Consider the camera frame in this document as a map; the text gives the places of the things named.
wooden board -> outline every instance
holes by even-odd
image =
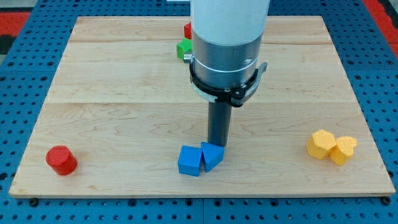
[[[256,94],[234,108],[224,161],[178,173],[206,140],[207,102],[176,57],[188,17],[80,17],[10,194],[19,198],[356,197],[395,192],[321,17],[269,17]],[[307,154],[318,129],[359,141],[338,166]],[[54,145],[79,161],[45,163]]]

blue block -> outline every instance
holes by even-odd
[[[207,142],[201,143],[205,171],[209,172],[224,159],[224,147],[216,146]]]
[[[201,149],[197,147],[182,146],[178,158],[178,171],[180,174],[199,176],[201,163]]]

